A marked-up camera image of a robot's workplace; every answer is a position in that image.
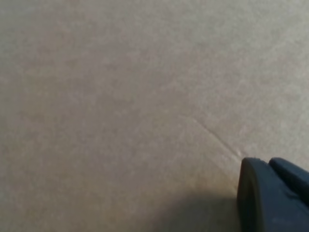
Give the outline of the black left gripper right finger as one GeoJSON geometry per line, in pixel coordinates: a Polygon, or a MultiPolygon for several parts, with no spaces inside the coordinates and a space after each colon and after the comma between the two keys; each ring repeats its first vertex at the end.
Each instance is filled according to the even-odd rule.
{"type": "Polygon", "coordinates": [[[309,204],[309,173],[301,167],[283,159],[272,158],[269,165],[280,179],[298,195],[303,203],[309,204]]]}

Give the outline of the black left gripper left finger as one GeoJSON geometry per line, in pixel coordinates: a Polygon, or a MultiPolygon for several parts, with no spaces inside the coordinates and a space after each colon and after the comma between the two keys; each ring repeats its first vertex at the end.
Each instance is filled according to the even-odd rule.
{"type": "Polygon", "coordinates": [[[307,232],[309,205],[301,201],[269,162],[241,162],[237,206],[243,232],[307,232]]]}

